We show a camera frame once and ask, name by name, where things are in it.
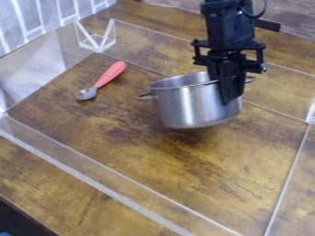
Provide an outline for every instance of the stainless steel pot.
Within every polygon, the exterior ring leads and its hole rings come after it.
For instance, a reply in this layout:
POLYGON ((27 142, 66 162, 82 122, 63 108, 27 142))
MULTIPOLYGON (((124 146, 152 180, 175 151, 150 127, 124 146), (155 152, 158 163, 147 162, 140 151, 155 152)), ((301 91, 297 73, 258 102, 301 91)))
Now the stainless steel pot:
POLYGON ((150 84, 150 93, 139 100, 154 100, 166 127, 194 129, 225 122, 242 108, 242 97, 229 104, 222 101, 218 81, 202 71, 171 77, 150 84))

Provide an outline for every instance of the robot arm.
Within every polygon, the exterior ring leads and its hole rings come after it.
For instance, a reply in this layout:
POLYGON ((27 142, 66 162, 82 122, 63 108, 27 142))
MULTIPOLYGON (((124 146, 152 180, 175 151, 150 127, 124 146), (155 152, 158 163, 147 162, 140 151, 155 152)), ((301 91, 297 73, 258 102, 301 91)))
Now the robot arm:
POLYGON ((246 73, 267 72, 263 61, 266 45, 255 41, 251 0, 206 0, 201 11, 206 17, 207 40, 194 40, 195 64, 206 65, 211 80, 219 80, 222 99, 225 103, 241 97, 245 93, 246 73), (211 49, 207 55, 201 54, 201 48, 211 49), (247 60, 243 50, 257 51, 257 60, 247 60))

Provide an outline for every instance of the metal spoon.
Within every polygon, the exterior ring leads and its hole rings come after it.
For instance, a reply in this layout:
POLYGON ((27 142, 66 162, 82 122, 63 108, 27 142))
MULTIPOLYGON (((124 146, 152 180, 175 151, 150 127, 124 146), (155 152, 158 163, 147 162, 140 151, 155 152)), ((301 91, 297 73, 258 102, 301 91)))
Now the metal spoon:
POLYGON ((127 65, 124 62, 116 62, 103 73, 103 76, 95 83, 94 87, 80 90, 75 97, 78 100, 90 100, 96 96, 98 89, 104 86, 111 80, 114 80, 124 71, 127 65))

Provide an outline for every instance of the cable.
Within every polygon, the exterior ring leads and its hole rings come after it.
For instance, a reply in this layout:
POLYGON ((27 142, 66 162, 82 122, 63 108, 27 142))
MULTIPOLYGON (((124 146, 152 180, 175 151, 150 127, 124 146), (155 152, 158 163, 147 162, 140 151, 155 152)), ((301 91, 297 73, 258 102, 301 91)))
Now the cable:
POLYGON ((265 6, 263 6, 263 9, 261 11, 261 13, 258 15, 253 15, 250 13, 247 13, 245 11, 245 9, 241 7, 242 9, 242 12, 245 13, 245 15, 249 17, 249 18, 261 18, 263 16, 263 14, 266 13, 266 10, 267 10, 267 7, 269 7, 269 0, 263 0, 265 1, 265 6))

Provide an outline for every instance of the spoon handle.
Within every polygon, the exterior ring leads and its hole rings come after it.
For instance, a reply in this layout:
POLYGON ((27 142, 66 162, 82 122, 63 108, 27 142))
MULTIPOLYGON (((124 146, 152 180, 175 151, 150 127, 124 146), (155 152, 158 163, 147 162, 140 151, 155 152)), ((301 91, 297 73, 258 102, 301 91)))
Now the spoon handle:
POLYGON ((120 73, 124 71, 127 65, 124 62, 116 62, 114 65, 108 68, 108 70, 103 73, 103 76, 95 83, 95 87, 100 88, 104 86, 112 79, 115 79, 120 73))

